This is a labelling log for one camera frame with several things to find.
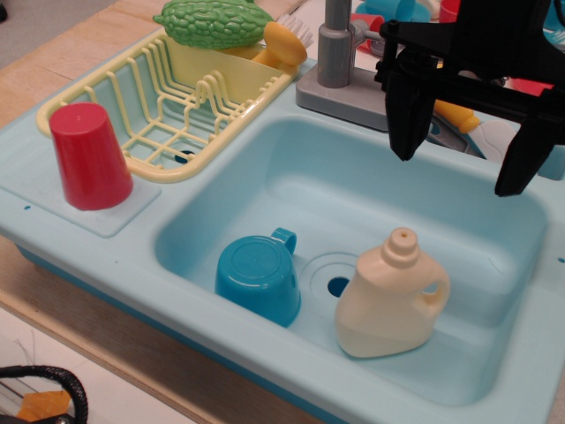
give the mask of teal cup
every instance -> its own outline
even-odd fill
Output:
[[[565,11],[565,2],[561,0],[561,8]],[[546,20],[544,21],[544,28],[551,29],[552,31],[558,31],[565,29],[559,19],[557,18],[557,12],[555,11],[554,2],[549,5],[549,10],[547,11]]]
[[[292,254],[297,235],[277,228],[270,237],[248,236],[227,246],[218,261],[215,292],[284,327],[300,309]]]
[[[416,0],[366,0],[363,5],[370,14],[381,15],[386,21],[410,22],[416,10]]]

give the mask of toy sink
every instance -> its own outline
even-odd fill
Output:
[[[323,420],[546,422],[565,360],[563,164],[498,198],[498,165],[431,144],[401,163],[385,133],[299,108],[289,84],[190,178],[135,176],[132,195],[101,211],[64,201],[40,108],[30,111],[0,135],[0,231],[28,259]],[[328,286],[400,226],[449,273],[450,299],[423,346],[354,359],[336,341]],[[288,328],[214,293],[222,250],[277,227],[298,236],[302,305]]]

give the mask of orange object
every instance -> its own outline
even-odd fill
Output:
[[[268,22],[263,30],[265,49],[252,59],[258,64],[278,68],[281,63],[298,66],[307,58],[306,49],[313,43],[312,32],[300,19],[282,15]]]
[[[27,393],[16,417],[34,422],[63,415],[69,409],[69,402],[71,395],[64,390]]]
[[[473,110],[469,108],[442,100],[436,100],[433,108],[438,115],[446,118],[450,124],[456,126],[461,134],[470,133],[480,124],[480,120],[475,116]]]

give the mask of detergent bottle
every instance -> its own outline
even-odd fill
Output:
[[[358,358],[414,349],[432,335],[449,289],[447,272],[420,250],[416,233],[397,228],[359,256],[335,310],[337,340]]]

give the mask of wooden table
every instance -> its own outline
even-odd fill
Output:
[[[257,0],[277,17],[296,1]],[[0,127],[158,28],[161,0],[119,0],[0,70]],[[0,307],[197,422],[315,423],[267,390],[26,261],[0,237]]]

